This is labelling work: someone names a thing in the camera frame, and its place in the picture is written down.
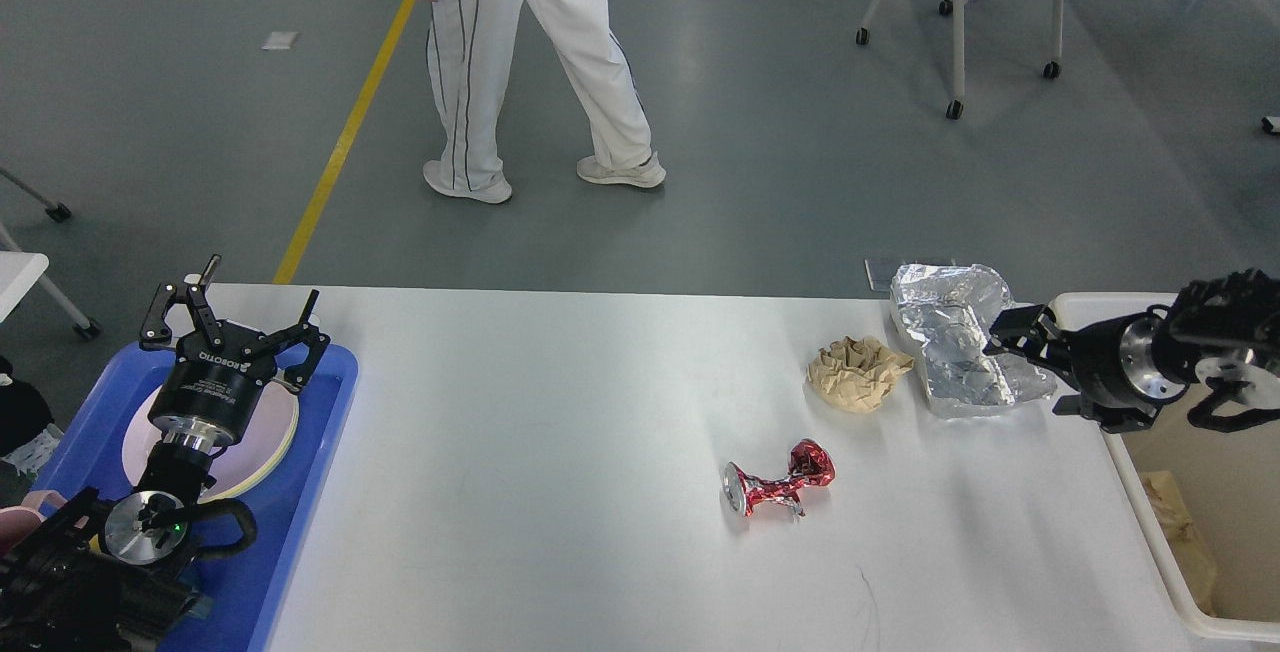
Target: pink object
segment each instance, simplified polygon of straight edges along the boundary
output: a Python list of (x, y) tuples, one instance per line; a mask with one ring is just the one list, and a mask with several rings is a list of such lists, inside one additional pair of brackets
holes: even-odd
[(831, 462), (827, 451), (813, 439), (801, 439), (791, 448), (791, 464), (785, 479), (765, 480), (742, 471), (730, 462), (724, 466), (721, 482), (724, 497), (732, 510), (745, 518), (751, 516), (760, 502), (773, 502), (791, 507), (791, 511), (804, 516), (800, 506), (801, 487), (826, 487), (836, 479), (836, 465)]
[[(137, 484), (142, 479), (147, 456), (151, 455), (155, 443), (160, 442), (160, 430), (147, 419), (147, 411), (151, 411), (151, 405), (159, 393), (157, 387), (138, 407), (129, 421), (129, 428), (124, 432), (120, 462), (124, 465), (124, 477), (129, 478), (131, 484)], [(257, 407), (253, 409), (253, 418), (244, 430), (244, 438), (214, 460), (209, 474), (218, 482), (200, 498), (210, 501), (237, 497), (260, 483), (283, 460), (297, 427), (297, 396), (282, 384), (274, 382), (268, 384), (257, 401)]]
[(56, 510), (65, 505), (67, 500), (52, 489), (40, 489), (23, 497), (22, 505), (0, 510), (0, 557), (8, 555), (44, 524), (45, 515), (40, 512), (40, 507), (45, 503)]

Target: white bin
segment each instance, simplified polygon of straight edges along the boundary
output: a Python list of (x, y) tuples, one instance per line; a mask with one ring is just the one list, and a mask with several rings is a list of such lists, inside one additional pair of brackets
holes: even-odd
[[(1059, 327), (1079, 329), (1172, 301), (1174, 295), (1070, 293), (1051, 306)], [(1280, 642), (1280, 421), (1233, 434), (1193, 428), (1187, 410), (1204, 395), (1203, 386), (1197, 386), (1165, 407), (1147, 432), (1106, 434), (1107, 448), (1174, 607), (1188, 628), (1203, 637)], [(1217, 561), (1217, 617), (1201, 612), (1192, 601), (1147, 502), (1138, 473), (1157, 470), (1176, 478)]]

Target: person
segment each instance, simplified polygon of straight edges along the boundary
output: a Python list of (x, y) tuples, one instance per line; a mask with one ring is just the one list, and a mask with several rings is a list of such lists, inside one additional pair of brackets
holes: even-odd
[(61, 434), (45, 397), (31, 383), (14, 379), (13, 364), (0, 356), (0, 460), (33, 480)]
[(662, 184), (667, 172), (653, 151), (626, 54), (609, 31), (608, 0), (425, 1), (428, 69), (445, 136), (440, 159), (422, 165), (433, 190), (489, 204), (511, 197), (497, 127), (524, 3), (550, 37), (591, 126), (595, 154), (577, 163), (577, 175), (595, 184)]

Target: crumpled brown paper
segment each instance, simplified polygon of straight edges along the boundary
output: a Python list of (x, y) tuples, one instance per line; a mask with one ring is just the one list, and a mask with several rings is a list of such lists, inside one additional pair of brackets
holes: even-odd
[(890, 350), (874, 337), (845, 337), (809, 363), (809, 383), (841, 410), (869, 412), (881, 406), (914, 364), (914, 357)]
[(1140, 473), (1138, 477), (1196, 606), (1206, 615), (1216, 616), (1213, 585), (1217, 583), (1217, 562), (1196, 529), (1178, 482), (1167, 471)]

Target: pink plate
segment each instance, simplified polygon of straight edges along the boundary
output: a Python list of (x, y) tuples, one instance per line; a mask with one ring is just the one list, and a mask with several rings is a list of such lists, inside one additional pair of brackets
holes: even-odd
[[(160, 388), (156, 387), (134, 412), (129, 429), (124, 432), (120, 461), (131, 484), (137, 484), (142, 479), (151, 447), (160, 442), (160, 430), (147, 419), (147, 411), (151, 410), (159, 393)], [(216, 478), (218, 483), (205, 491), (201, 500), (207, 502), (237, 497), (252, 489), (283, 460), (297, 428), (297, 396), (289, 393), (283, 384), (271, 382), (257, 401), (257, 409), (253, 410), (253, 419), (244, 430), (244, 438), (214, 460), (209, 474)]]

